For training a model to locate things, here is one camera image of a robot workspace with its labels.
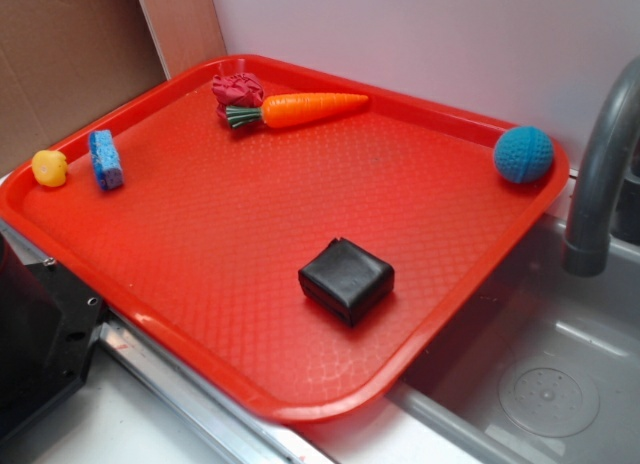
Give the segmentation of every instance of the blue crochet ball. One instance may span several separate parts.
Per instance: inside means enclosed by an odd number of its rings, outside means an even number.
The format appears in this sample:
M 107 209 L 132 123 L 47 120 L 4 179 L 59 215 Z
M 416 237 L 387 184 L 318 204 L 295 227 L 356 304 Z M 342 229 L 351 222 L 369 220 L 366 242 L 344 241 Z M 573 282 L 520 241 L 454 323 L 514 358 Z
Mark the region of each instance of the blue crochet ball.
M 517 184 L 541 178 L 553 162 L 551 139 L 535 127 L 516 127 L 505 132 L 493 150 L 496 169 Z

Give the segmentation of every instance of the red crumpled object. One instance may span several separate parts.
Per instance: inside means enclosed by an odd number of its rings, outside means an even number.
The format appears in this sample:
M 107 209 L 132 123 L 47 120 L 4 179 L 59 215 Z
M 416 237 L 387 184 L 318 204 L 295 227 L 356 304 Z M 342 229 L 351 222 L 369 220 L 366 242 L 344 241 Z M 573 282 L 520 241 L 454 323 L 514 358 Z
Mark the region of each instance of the red crumpled object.
M 258 78 L 250 72 L 233 76 L 215 76 L 211 90 L 218 99 L 218 115 L 226 119 L 227 106 L 260 107 L 264 90 Z

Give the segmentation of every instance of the sink drain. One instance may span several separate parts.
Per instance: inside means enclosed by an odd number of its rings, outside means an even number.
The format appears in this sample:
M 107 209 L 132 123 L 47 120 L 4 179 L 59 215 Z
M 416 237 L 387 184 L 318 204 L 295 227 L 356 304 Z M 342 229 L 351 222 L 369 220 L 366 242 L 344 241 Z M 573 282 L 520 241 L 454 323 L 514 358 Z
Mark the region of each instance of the sink drain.
M 508 368 L 500 380 L 499 397 L 514 423 L 546 437 L 583 431 L 600 406 L 593 381 L 551 357 L 527 359 Z

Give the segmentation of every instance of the screw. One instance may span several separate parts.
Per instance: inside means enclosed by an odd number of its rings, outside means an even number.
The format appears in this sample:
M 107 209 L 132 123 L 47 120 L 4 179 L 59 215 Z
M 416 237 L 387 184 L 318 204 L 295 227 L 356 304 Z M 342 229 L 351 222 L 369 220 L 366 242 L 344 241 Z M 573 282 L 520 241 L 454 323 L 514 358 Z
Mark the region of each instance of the screw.
M 47 257 L 44 261 L 42 261 L 42 265 L 50 271 L 53 271 L 55 269 L 57 263 L 58 261 L 56 261 L 53 257 Z

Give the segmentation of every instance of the blue sponge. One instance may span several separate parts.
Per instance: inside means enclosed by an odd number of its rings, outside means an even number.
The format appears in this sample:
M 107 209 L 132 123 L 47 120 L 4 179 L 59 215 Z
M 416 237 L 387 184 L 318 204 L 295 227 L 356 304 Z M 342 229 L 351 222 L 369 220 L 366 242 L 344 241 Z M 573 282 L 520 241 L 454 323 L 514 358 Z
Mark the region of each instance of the blue sponge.
M 104 191 L 124 184 L 120 156 L 113 145 L 111 131 L 93 131 L 89 134 L 91 163 L 100 188 Z
M 493 162 L 508 181 L 532 182 L 541 178 L 553 162 L 551 139 L 535 127 L 516 127 L 505 132 L 493 150 Z

